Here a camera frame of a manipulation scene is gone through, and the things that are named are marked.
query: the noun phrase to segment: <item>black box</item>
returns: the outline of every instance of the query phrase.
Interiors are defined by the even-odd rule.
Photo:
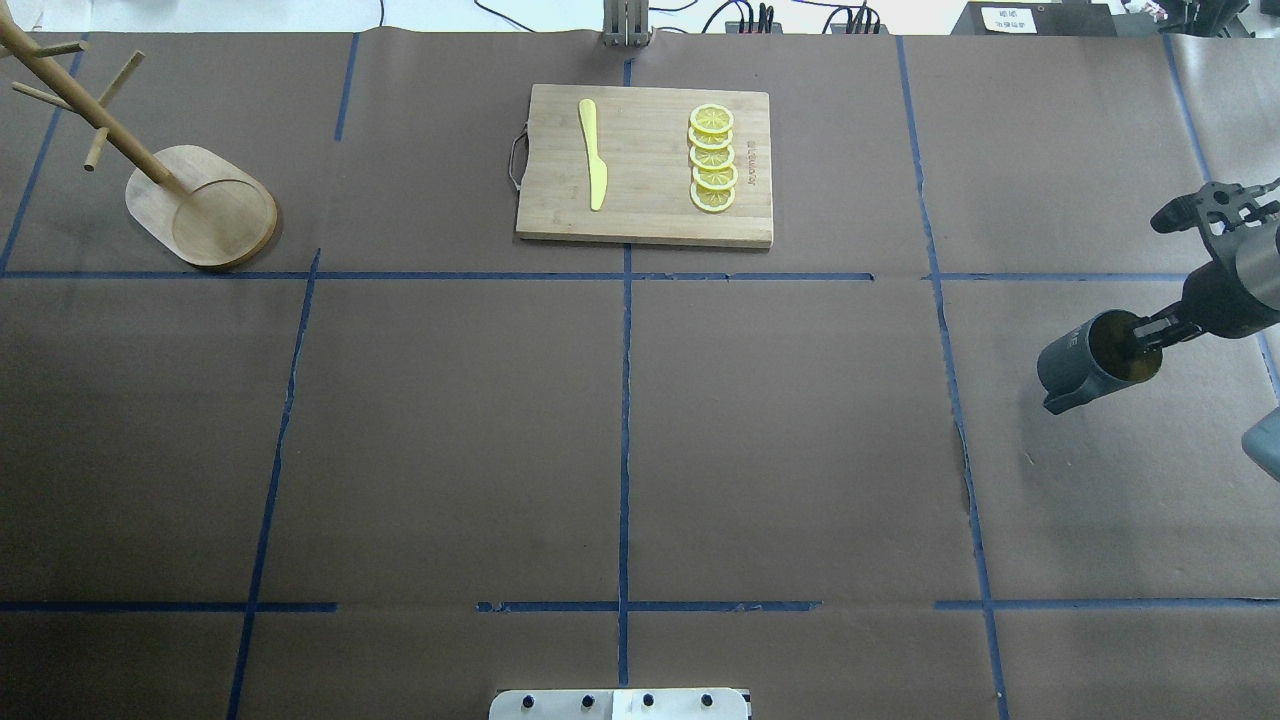
[[[1037,5],[1034,3],[969,3],[960,12],[960,19],[951,28],[951,35],[1011,35],[987,29],[982,22],[983,8],[1029,9],[1036,19],[1036,35],[1116,36],[1116,24],[1111,19],[1111,8],[1107,5]]]

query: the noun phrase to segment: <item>gray tabletop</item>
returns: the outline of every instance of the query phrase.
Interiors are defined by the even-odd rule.
[[[1280,705],[1280,484],[1239,448],[1280,334],[1062,416],[1034,374],[1206,260],[1156,209],[1280,174],[1275,41],[90,41],[90,90],[147,51],[120,118],[283,232],[192,270],[122,156],[83,173],[87,126],[0,94],[0,715]],[[774,247],[516,238],[538,82],[768,91]]]

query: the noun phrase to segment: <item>yellow knife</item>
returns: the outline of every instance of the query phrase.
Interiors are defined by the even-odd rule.
[[[604,190],[609,186],[609,168],[595,145],[595,100],[584,97],[577,104],[577,119],[582,120],[582,137],[586,138],[586,169],[591,174],[591,210],[604,205]]]

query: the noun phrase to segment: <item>wooden cutting board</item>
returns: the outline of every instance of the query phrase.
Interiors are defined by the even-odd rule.
[[[599,154],[609,170],[599,211],[590,208],[586,145],[577,104],[596,106]],[[689,114],[705,102],[733,113],[737,186],[722,213],[689,197]],[[529,102],[529,163],[516,234],[529,240],[758,247],[773,245],[765,92],[535,85]]]

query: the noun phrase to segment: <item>lemon slice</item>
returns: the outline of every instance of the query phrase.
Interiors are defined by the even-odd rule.
[[[733,165],[718,170],[694,168],[694,182],[707,190],[730,190],[737,184],[737,168]]]
[[[705,150],[703,147],[689,149],[689,161],[704,170],[719,170],[733,164],[733,147],[721,147],[719,150]]]
[[[733,142],[733,131],[722,135],[710,135],[689,128],[689,142],[694,147],[701,147],[703,150],[719,150],[721,147],[728,147],[728,143]]]
[[[689,124],[698,132],[721,135],[733,128],[733,113],[723,105],[707,104],[694,108],[689,114]]]
[[[696,182],[689,183],[689,197],[698,205],[699,210],[708,213],[723,213],[733,204],[733,188],[707,190]]]

